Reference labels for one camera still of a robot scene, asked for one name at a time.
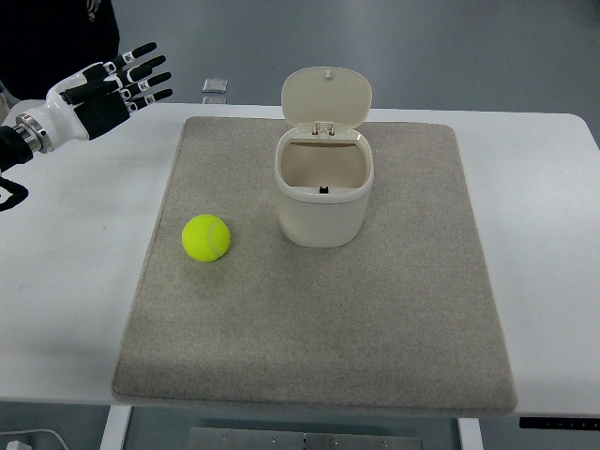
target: tennis ball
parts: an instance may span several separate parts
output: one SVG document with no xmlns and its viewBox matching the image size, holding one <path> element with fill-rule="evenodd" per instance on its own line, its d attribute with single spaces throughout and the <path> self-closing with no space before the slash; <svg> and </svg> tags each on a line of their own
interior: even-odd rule
<svg viewBox="0 0 600 450">
<path fill-rule="evenodd" d="M 208 214 L 194 217 L 181 232 L 181 243 L 186 253 L 205 263 L 223 256 L 230 242 L 227 225 L 220 218 Z"/>
</svg>

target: table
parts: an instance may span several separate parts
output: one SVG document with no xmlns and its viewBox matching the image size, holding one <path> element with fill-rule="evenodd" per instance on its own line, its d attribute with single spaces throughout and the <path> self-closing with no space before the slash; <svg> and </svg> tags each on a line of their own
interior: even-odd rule
<svg viewBox="0 0 600 450">
<path fill-rule="evenodd" d="M 18 105 L 18 111 L 30 106 Z M 279 107 L 157 104 L 6 177 L 0 399 L 114 404 L 120 339 L 182 126 Z M 516 414 L 600 414 L 600 152 L 574 115 L 372 110 L 452 127 L 517 389 Z"/>
</svg>

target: metal plate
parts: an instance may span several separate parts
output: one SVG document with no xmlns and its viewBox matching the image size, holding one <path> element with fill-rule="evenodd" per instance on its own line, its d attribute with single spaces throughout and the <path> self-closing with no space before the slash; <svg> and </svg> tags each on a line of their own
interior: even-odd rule
<svg viewBox="0 0 600 450">
<path fill-rule="evenodd" d="M 207 78 L 204 80 L 203 92 L 219 92 L 223 94 L 227 91 L 227 81 L 224 78 Z"/>
<path fill-rule="evenodd" d="M 187 450 L 421 450 L 418 438 L 193 427 Z"/>
<path fill-rule="evenodd" d="M 202 103 L 205 105 L 224 105 L 227 103 L 226 97 L 204 97 Z"/>
<path fill-rule="evenodd" d="M 187 450 L 302 450 L 304 433 L 255 429 L 199 428 L 189 431 Z"/>
<path fill-rule="evenodd" d="M 307 433 L 306 450 L 421 450 L 418 438 Z"/>
</svg>

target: trash bin lid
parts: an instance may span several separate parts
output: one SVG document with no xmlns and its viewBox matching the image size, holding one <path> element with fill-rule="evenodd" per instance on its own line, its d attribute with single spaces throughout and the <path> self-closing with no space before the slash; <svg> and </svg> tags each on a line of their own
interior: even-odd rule
<svg viewBox="0 0 600 450">
<path fill-rule="evenodd" d="M 281 88 L 281 108 L 295 127 L 331 123 L 355 128 L 367 118 L 372 91 L 360 73 L 339 67 L 309 67 L 294 72 Z"/>
</svg>

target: robotic hand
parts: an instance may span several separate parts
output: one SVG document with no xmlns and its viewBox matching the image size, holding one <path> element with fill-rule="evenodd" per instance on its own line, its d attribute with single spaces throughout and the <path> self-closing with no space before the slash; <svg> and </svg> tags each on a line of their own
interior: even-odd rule
<svg viewBox="0 0 600 450">
<path fill-rule="evenodd" d="M 44 104 L 20 114 L 14 127 L 0 127 L 0 187 L 12 194 L 0 203 L 0 211 L 28 195 L 25 187 L 2 178 L 4 171 L 30 161 L 35 152 L 51 152 L 72 139 L 91 141 L 173 93 L 165 89 L 145 95 L 152 86 L 171 78 L 169 72 L 148 78 L 153 68 L 165 62 L 164 56 L 132 66 L 156 47 L 151 42 L 108 63 L 86 67 L 48 91 Z"/>
</svg>

